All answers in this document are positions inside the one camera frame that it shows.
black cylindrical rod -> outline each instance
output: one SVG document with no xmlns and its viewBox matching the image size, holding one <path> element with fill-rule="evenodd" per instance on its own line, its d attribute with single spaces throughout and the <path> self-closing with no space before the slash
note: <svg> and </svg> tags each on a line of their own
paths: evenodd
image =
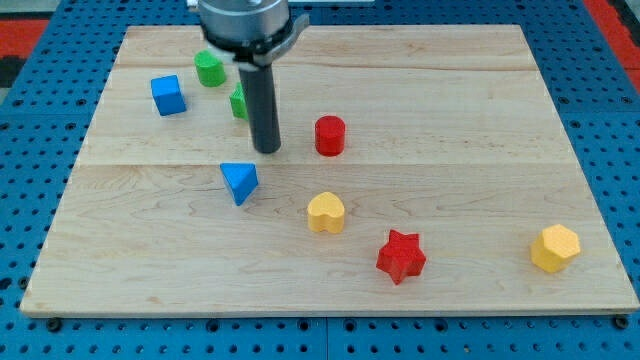
<svg viewBox="0 0 640 360">
<path fill-rule="evenodd" d="M 263 154 L 280 148 L 278 109 L 271 65 L 257 71 L 240 70 L 253 147 Z"/>
</svg>

blue pegboard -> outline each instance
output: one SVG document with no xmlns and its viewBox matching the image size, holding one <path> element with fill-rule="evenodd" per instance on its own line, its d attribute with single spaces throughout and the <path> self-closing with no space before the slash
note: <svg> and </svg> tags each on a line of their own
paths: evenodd
<svg viewBox="0 0 640 360">
<path fill-rule="evenodd" d="M 640 100 L 573 0 L 294 7 L 313 24 L 519 24 L 630 279 L 640 286 Z M 91 320 L 24 317 L 24 280 L 129 25 L 191 25 L 183 0 L 63 0 L 0 107 L 0 359 L 637 358 L 640 317 Z"/>
</svg>

green block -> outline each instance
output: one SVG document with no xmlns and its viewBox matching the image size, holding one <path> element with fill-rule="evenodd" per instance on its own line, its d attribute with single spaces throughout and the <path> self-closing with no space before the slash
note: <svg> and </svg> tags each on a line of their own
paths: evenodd
<svg viewBox="0 0 640 360">
<path fill-rule="evenodd" d="M 236 84 L 236 90 L 229 96 L 229 101 L 231 101 L 233 116 L 248 121 L 247 104 L 244 102 L 244 91 L 241 83 Z"/>
<path fill-rule="evenodd" d="M 206 87 L 219 86 L 227 80 L 222 61 L 209 50 L 202 50 L 193 58 L 200 84 Z"/>
</svg>

yellow heart-shaped block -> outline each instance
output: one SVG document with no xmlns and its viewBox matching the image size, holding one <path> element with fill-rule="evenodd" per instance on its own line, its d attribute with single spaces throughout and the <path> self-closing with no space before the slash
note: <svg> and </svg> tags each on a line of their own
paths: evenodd
<svg viewBox="0 0 640 360">
<path fill-rule="evenodd" d="M 323 192 L 311 199 L 307 206 L 307 215 L 311 231 L 327 230 L 338 234 L 344 228 L 344 205 L 333 193 Z"/>
</svg>

green cylinder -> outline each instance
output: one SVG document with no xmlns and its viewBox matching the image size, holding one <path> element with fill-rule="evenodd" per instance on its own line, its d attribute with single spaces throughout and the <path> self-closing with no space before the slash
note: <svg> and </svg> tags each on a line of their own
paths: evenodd
<svg viewBox="0 0 640 360">
<path fill-rule="evenodd" d="M 219 86 L 227 80 L 222 61 L 209 50 L 202 50 L 193 58 L 200 84 L 206 87 Z"/>
</svg>

